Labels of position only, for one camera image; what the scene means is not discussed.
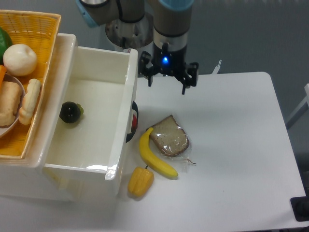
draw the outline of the black object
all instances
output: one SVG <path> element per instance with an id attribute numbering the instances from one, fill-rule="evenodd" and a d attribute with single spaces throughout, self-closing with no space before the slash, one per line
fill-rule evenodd
<path id="1" fill-rule="evenodd" d="M 298 232 L 309 232 L 309 226 L 302 228 L 300 231 Z"/>
<path id="2" fill-rule="evenodd" d="M 135 135 L 137 126 L 139 124 L 139 108 L 137 107 L 137 104 L 135 103 L 135 101 L 133 101 L 133 103 L 132 103 L 132 110 L 134 110 L 136 112 L 137 122 L 136 122 L 136 127 L 131 129 L 131 133 L 126 135 L 126 143 L 129 142 L 133 138 L 133 136 Z"/>
<path id="3" fill-rule="evenodd" d="M 309 198 L 293 197 L 291 205 L 297 221 L 309 221 Z"/>
<path id="4" fill-rule="evenodd" d="M 168 44 L 164 43 L 162 49 L 154 44 L 154 57 L 143 51 L 139 60 L 139 74 L 148 79 L 148 86 L 151 87 L 153 75 L 161 73 L 174 76 L 183 85 L 182 94 L 190 86 L 197 86 L 198 63 L 186 64 L 184 61 L 186 46 L 179 51 L 168 52 Z"/>
<path id="5" fill-rule="evenodd" d="M 79 120 L 83 114 L 83 111 L 84 110 L 82 109 L 81 105 L 67 101 L 62 104 L 59 117 L 65 123 L 74 123 Z"/>

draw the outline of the wicker basket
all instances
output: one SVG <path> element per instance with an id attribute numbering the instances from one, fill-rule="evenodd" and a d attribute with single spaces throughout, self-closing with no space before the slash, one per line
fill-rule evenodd
<path id="1" fill-rule="evenodd" d="M 60 25 L 60 15 L 0 10 L 0 27 L 7 31 L 13 44 L 26 44 L 37 54 L 38 64 L 33 73 L 24 77 L 17 77 L 27 89 L 30 79 L 36 78 L 41 81 L 42 88 L 38 100 L 37 108 L 34 112 L 32 123 L 24 126 L 18 124 L 5 136 L 0 138 L 0 158 L 1 159 L 23 159 L 32 139 L 32 134 L 36 127 L 36 118 L 40 111 L 45 81 L 48 77 L 48 69 L 54 49 L 58 28 Z"/>

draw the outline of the bowl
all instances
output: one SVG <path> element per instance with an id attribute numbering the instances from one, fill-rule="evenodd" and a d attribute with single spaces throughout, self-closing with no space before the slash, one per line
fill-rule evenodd
<path id="1" fill-rule="evenodd" d="M 9 82 L 17 83 L 19 85 L 19 87 L 22 89 L 22 93 L 21 93 L 21 97 L 20 97 L 19 106 L 17 108 L 17 113 L 15 115 L 15 121 L 11 125 L 9 125 L 9 126 L 0 127 L 0 138 L 3 137 L 4 135 L 6 135 L 18 123 L 19 109 L 20 109 L 20 107 L 22 105 L 23 97 L 26 94 L 23 85 L 20 83 L 20 81 L 16 77 L 13 77 L 13 76 L 11 76 L 11 75 L 6 73 L 5 76 L 4 76 L 3 81 L 9 81 Z"/>

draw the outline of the toy fruit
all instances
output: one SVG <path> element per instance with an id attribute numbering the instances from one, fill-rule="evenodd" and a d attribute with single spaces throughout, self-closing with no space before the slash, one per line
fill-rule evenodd
<path id="1" fill-rule="evenodd" d="M 3 65 L 0 65 L 0 92 L 1 92 L 1 85 L 6 73 L 6 68 Z"/>
<path id="2" fill-rule="evenodd" d="M 0 64 L 3 64 L 3 54 L 4 52 L 12 46 L 12 40 L 9 34 L 0 28 Z"/>
<path id="3" fill-rule="evenodd" d="M 28 45 L 15 44 L 4 52 L 3 63 L 11 75 L 25 76 L 35 70 L 38 58 Z"/>
<path id="4" fill-rule="evenodd" d="M 140 156 L 144 162 L 151 167 L 156 172 L 168 177 L 175 179 L 178 176 L 177 171 L 159 159 L 149 148 L 149 135 L 154 129 L 150 127 L 141 137 L 140 137 Z"/>
<path id="5" fill-rule="evenodd" d="M 141 197 L 153 184 L 154 177 L 154 173 L 147 170 L 147 167 L 136 167 L 127 186 L 128 192 L 136 197 Z"/>
<path id="6" fill-rule="evenodd" d="M 59 117 L 66 123 L 74 123 L 79 120 L 84 113 L 84 109 L 80 104 L 67 101 L 62 104 Z"/>

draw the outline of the white plastic drawer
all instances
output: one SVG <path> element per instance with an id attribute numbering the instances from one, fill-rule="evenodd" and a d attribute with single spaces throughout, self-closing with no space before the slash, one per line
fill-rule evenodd
<path id="1" fill-rule="evenodd" d="M 63 102 L 79 103 L 73 124 L 58 119 L 45 162 L 47 173 L 68 179 L 121 179 L 126 136 L 131 132 L 138 53 L 77 47 Z"/>

